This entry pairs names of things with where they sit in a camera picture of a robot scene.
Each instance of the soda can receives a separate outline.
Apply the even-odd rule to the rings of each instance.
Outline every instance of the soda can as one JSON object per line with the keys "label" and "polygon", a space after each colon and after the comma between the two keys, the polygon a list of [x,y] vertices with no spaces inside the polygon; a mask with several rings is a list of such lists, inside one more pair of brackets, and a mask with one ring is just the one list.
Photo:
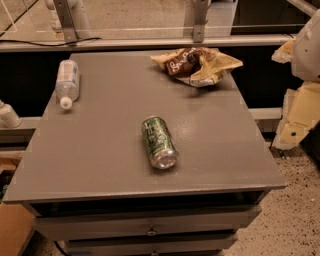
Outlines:
{"label": "soda can", "polygon": [[147,118],[142,123],[142,135],[153,167],[168,169],[177,162],[179,153],[163,119],[157,116]]}

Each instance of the bottle cap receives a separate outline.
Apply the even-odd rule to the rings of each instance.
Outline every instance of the bottle cap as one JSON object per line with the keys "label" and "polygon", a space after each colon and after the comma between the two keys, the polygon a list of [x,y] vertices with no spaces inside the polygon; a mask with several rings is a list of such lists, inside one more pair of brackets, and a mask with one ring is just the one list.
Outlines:
{"label": "bottle cap", "polygon": [[70,109],[72,107],[72,99],[69,97],[62,97],[60,100],[60,106],[63,109]]}

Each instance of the chip bag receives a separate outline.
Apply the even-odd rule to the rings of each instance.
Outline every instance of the chip bag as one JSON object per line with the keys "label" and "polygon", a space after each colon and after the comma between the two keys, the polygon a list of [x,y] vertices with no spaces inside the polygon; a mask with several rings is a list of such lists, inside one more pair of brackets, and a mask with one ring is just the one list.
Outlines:
{"label": "chip bag", "polygon": [[194,87],[214,85],[242,61],[205,47],[182,48],[160,56],[151,56],[170,76]]}

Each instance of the drawer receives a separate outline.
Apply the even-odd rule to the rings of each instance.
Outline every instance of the drawer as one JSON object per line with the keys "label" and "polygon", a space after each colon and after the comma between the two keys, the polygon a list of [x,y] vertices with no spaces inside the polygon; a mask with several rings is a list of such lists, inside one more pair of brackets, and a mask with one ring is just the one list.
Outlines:
{"label": "drawer", "polygon": [[90,256],[132,256],[165,254],[183,255],[201,251],[228,249],[236,241],[231,233],[202,233],[166,235],[159,237],[137,237],[130,239],[110,238],[100,241],[67,242],[65,250],[71,255]]}
{"label": "drawer", "polygon": [[130,217],[91,215],[39,218],[34,221],[34,228],[55,241],[237,230],[248,226],[260,211],[259,206],[237,206],[132,213]]}
{"label": "drawer", "polygon": [[161,256],[224,256],[223,251],[199,251],[199,252],[177,252],[177,253],[161,253]]}

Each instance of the cardboard box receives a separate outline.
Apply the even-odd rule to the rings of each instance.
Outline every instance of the cardboard box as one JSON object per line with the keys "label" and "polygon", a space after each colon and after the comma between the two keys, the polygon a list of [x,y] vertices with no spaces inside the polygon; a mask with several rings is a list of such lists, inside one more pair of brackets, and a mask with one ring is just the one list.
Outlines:
{"label": "cardboard box", "polygon": [[[8,184],[21,158],[0,157],[0,189]],[[22,255],[33,235],[34,216],[22,205],[0,203],[0,255]]]}

